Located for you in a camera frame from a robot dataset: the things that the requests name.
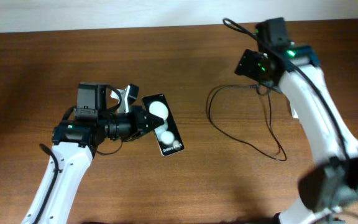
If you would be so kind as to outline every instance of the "wood grain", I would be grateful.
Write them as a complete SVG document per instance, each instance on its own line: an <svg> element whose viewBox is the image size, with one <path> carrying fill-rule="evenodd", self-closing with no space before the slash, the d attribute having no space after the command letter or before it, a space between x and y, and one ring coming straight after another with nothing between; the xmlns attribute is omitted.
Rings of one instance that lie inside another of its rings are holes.
<svg viewBox="0 0 358 224"><path fill-rule="evenodd" d="M332 98L358 138L358 20L289 22L288 30L297 44L314 47ZM284 163L226 138L206 119L214 87L253 83L233 72L245 49L256 45L224 26L0 34L0 223L19 223L28 211L48 159L38 144L50 144L79 82L134 83L140 97L164 93L186 148L162 157L148 134L114 156L96 156L69 223L219 223L288 208L313 163L286 98L272 94ZM214 120L275 154L264 108L266 99L252 90L226 90L216 98ZM100 149L116 146L106 141ZM358 203L350 209L358 212Z"/></svg>

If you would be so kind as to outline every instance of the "white circle on phone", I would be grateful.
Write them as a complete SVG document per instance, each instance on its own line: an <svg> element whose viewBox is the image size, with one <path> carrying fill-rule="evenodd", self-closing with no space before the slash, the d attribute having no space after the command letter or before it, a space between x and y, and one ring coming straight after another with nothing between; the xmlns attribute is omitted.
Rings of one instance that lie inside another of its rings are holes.
<svg viewBox="0 0 358 224"><path fill-rule="evenodd" d="M168 108L159 101L154 101L149 106L149 112L164 120L168 118Z"/></svg>
<svg viewBox="0 0 358 224"><path fill-rule="evenodd" d="M162 143L164 143L166 145L171 145L174 140L175 140L175 137L172 134L172 132L170 132L170 131L164 131L161 134L161 141L162 141Z"/></svg>
<svg viewBox="0 0 358 224"><path fill-rule="evenodd" d="M168 129L168 123L165 121L163 125L159 126L158 128L154 129L155 135L159 141L161 140L161 134L164 133Z"/></svg>

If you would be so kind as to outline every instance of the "green led light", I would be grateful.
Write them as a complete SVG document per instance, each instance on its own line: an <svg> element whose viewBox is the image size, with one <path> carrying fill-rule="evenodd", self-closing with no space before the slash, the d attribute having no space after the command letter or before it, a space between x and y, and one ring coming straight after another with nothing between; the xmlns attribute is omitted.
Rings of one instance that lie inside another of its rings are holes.
<svg viewBox="0 0 358 224"><path fill-rule="evenodd" d="M295 52L293 52L292 50L287 50L287 54L291 57L295 56Z"/></svg>

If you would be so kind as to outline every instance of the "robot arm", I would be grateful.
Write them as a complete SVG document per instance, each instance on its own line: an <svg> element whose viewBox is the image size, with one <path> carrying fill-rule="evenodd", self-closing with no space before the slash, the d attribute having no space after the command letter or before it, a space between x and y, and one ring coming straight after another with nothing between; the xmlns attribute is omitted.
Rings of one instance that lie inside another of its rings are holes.
<svg viewBox="0 0 358 224"><path fill-rule="evenodd" d="M358 201L358 140L344 124L328 93L313 49L293 46L283 18L257 24L256 35L229 19L224 19L224 23L258 42L259 52L246 50L236 74L285 94L293 115L299 117L305 130L316 164L298 183L300 198L288 210L276 214L271 223L313 223ZM343 145L338 132L343 137Z"/></svg>
<svg viewBox="0 0 358 224"><path fill-rule="evenodd" d="M119 103L107 109L109 88ZM81 179L104 139L133 141L163 125L162 118L141 106L129 107L136 100L138 89L132 84L125 90L97 83L78 86L77 105L65 113L54 129L52 150L44 146L43 150L51 156L22 223L66 223ZM72 111L74 120L69 121Z"/></svg>

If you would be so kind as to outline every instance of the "black cable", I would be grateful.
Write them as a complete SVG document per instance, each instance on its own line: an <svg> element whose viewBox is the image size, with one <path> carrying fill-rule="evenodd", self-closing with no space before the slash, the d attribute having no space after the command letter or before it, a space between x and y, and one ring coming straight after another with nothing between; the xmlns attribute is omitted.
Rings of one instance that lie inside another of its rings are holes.
<svg viewBox="0 0 358 224"><path fill-rule="evenodd" d="M263 151L261 151L260 149L258 149L257 147L255 147L253 144L249 143L249 142L246 142L246 141L243 141L243 140L240 140L238 138L235 138L233 136L231 136L230 134L224 132L222 129L218 128L212 118L211 118L211 107L212 107L212 102L216 96L216 94L218 94L220 91L222 90L225 90L225 89L228 89L228 88L255 88L258 92L258 94L260 94L259 92L259 86L258 85L247 85L247 86L240 86L240 85L227 85L227 86L222 86L221 88L217 89L215 91L215 93L212 95L211 97L211 101L209 102L209 106L208 106L208 111L207 111L207 117L208 117L208 120L209 122L212 124L212 126L214 126L214 128L216 128L218 131L220 131L221 133L223 133L225 136L237 141L237 142L241 142L243 144L246 144L246 145L249 145L250 147L253 147L256 151L258 151L259 153L263 154L264 156L267 156L268 158L271 158L275 161L280 161L280 162L284 162L284 161L287 161L287 154L285 153L284 151L284 148L282 147L282 145L280 144L280 142L278 141L278 139L276 138L276 136L274 135L274 132L273 132L273 127L272 127L272 102L270 101L270 90L268 89L266 94L267 94L267 98L268 98L268 107L269 107L269 131L271 133L271 135L273 136L274 140L276 141L278 147L280 148L280 150L283 152L284 154L284 159L278 159L276 157L273 157L273 156L270 156L266 153L264 153Z"/></svg>
<svg viewBox="0 0 358 224"><path fill-rule="evenodd" d="M74 105L74 106L70 107L70 108L66 111L66 113L63 115L62 121L68 120L68 118L70 117L70 115L71 115L71 113L73 112L74 108L76 108L76 107L77 107L77 105Z"/></svg>
<svg viewBox="0 0 358 224"><path fill-rule="evenodd" d="M123 141L121 138L120 138L120 140L121 140L121 145L120 145L120 146L118 147L118 149L115 150L114 152L100 152L100 151L96 151L96 153L98 153L98 154L101 155L101 156L108 156L108 155L117 153L117 152L121 149L122 144L124 143L124 141Z"/></svg>
<svg viewBox="0 0 358 224"><path fill-rule="evenodd" d="M260 85L258 85L257 88L256 88L256 93L258 93L258 95L260 95L260 96L266 96L266 95L268 95L270 93L271 90L272 90L271 88L267 87L265 93L260 93Z"/></svg>
<svg viewBox="0 0 358 224"><path fill-rule="evenodd" d="M59 164L58 164L57 159L56 159L56 156L55 156L55 154L52 152L52 150L50 150L50 149L48 148L48 146L46 146L46 145L44 145L44 144L40 144L40 148L43 150L43 152L45 152L46 154L48 154L48 155L50 155L50 156L52 157L53 163L55 164L55 169L53 170L54 174L53 174L52 181L51 181L51 183L50 183L50 185L49 185L47 194L45 194L44 201L42 202L40 211L38 212L38 215L36 216L36 218L35 218L33 224L37 224L37 223L40 221L41 216L42 216L42 213L43 213L44 210L45 210L45 206L47 206L49 196L50 196L50 194L52 193L53 186L55 185L56 178L57 178L57 174L60 172L60 170L59 170Z"/></svg>
<svg viewBox="0 0 358 224"><path fill-rule="evenodd" d="M341 212L342 215L348 215L348 216L352 216L356 219L358 219L358 214L356 212L350 212L350 211L346 211L346 210L343 210Z"/></svg>
<svg viewBox="0 0 358 224"><path fill-rule="evenodd" d="M304 73L302 72L302 70L294 65L289 59L282 57L279 53L277 53L275 50L273 50L272 48L270 48L265 42L263 42L262 40L260 40L256 35L254 35L253 33L249 32L246 28L240 26L239 24L235 23L234 21L228 19L228 18L224 18L223 19L223 24L225 26L227 26L228 28L235 30L237 32L243 33L243 34L247 34L248 36L250 36L251 38L253 38L258 44L260 44L261 46L263 46L265 49L267 49L271 54L273 54L274 56L276 56L277 58L279 58L281 61L289 64L294 70L296 70L305 80L306 82L309 84L309 86L313 89L313 91L316 93L317 97L319 98L319 100L321 101L321 103L323 104L325 110L327 111L331 121L333 122L333 125L335 127L335 130L337 132L338 138L340 140L340 147L343 151L343 154L346 158L346 160L348 161L350 159L349 155L346 152L346 148L345 148L345 139L342 135L341 129L338 125L338 122L336 121L333 112L331 111L331 109L329 108L326 100L324 99L324 97L322 96L320 90L316 87L316 85L314 85L314 83L310 80L310 78Z"/></svg>
<svg viewBox="0 0 358 224"><path fill-rule="evenodd" d="M343 210L343 211L341 211L341 212L339 212L339 213L333 212L333 213L330 213L330 214L328 214L328 215L326 215L326 216L323 216L323 217L317 219L316 221L314 221L314 222L311 223L311 224L317 224L317 223L319 223L319 222L321 222L321 221L323 221L323 220L331 221L331 220L333 220L333 215L335 215L335 214L336 214L336 215L347 215L347 216L351 216L351 217L353 217L353 218L358 219L358 214L357 214L357 213Z"/></svg>

